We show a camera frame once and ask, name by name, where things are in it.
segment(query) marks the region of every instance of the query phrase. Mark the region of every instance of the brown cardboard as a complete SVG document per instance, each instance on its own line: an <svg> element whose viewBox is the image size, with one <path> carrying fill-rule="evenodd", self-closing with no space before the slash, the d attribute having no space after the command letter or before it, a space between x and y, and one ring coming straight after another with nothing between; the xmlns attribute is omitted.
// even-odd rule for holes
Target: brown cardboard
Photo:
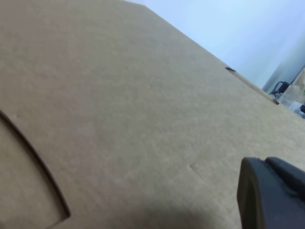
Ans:
<svg viewBox="0 0 305 229"><path fill-rule="evenodd" d="M66 215L49 180L2 122L0 138L0 225L35 229L64 220Z"/></svg>
<svg viewBox="0 0 305 229"><path fill-rule="evenodd" d="M304 121L144 6L3 0L0 31L0 107L69 205L56 229L240 228L244 156L305 168Z"/></svg>

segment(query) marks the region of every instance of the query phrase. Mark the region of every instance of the white wall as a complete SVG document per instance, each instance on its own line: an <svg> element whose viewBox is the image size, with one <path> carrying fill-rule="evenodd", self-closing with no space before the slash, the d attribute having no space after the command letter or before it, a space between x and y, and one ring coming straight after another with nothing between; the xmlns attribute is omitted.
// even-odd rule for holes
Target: white wall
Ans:
<svg viewBox="0 0 305 229"><path fill-rule="evenodd" d="M283 49L285 57L282 58L280 64L275 69L267 83L264 85L263 90L271 92L276 83L279 81L287 81L292 83L295 77L305 68L305 21L300 24L301 31L298 35L295 35L295 40L290 40Z"/></svg>
<svg viewBox="0 0 305 229"><path fill-rule="evenodd" d="M286 58L299 30L305 30L303 0L144 2L259 87Z"/></svg>

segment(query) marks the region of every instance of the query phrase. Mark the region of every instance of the cardboard surface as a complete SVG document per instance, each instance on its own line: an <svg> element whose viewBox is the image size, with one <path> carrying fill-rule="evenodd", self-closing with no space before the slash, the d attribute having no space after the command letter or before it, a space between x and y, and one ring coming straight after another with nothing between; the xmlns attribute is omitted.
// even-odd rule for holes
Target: cardboard surface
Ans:
<svg viewBox="0 0 305 229"><path fill-rule="evenodd" d="M49 180L0 122L0 228L47 228L67 216Z"/></svg>
<svg viewBox="0 0 305 229"><path fill-rule="evenodd" d="M66 198L56 229L240 228L244 156L305 168L304 121L144 6L3 0L0 31L0 106Z"/></svg>

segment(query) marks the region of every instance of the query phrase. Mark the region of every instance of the black plastic object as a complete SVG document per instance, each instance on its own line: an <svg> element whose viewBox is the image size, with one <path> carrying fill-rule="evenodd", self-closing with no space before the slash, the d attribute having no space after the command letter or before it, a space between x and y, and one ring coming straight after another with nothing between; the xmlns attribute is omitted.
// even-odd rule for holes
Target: black plastic object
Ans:
<svg viewBox="0 0 305 229"><path fill-rule="evenodd" d="M286 81L282 83L280 88L278 89L279 93L284 93L286 89L289 87L290 83L287 83Z"/></svg>
<svg viewBox="0 0 305 229"><path fill-rule="evenodd" d="M305 104L303 104L301 107L300 107L300 110L305 113Z"/></svg>
<svg viewBox="0 0 305 229"><path fill-rule="evenodd" d="M237 202L243 229L304 229L305 172L276 157L245 157Z"/></svg>

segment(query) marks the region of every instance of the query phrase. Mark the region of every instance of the curved cutout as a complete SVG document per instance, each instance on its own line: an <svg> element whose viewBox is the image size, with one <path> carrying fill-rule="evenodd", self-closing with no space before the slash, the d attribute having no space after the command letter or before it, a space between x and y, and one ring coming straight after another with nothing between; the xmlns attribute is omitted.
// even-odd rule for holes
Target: curved cutout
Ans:
<svg viewBox="0 0 305 229"><path fill-rule="evenodd" d="M24 148L26 151L28 151L29 156L31 160L34 161L36 164L37 169L40 171L40 175L44 178L44 180L47 182L47 189L50 190L50 193L52 193L52 196L55 198L55 202L57 205L60 205L60 212L63 219L68 218L71 216L69 207L63 197L63 194L61 190L59 189L58 184L56 183L54 177L52 176L51 172L43 162L43 160L39 157L36 149L34 146L28 141L28 139L24 136L24 134L19 130L19 128L8 118L8 116L0 110L0 121L7 127L9 132L18 140L22 148ZM54 226L58 223L62 222L53 222L51 226Z"/></svg>

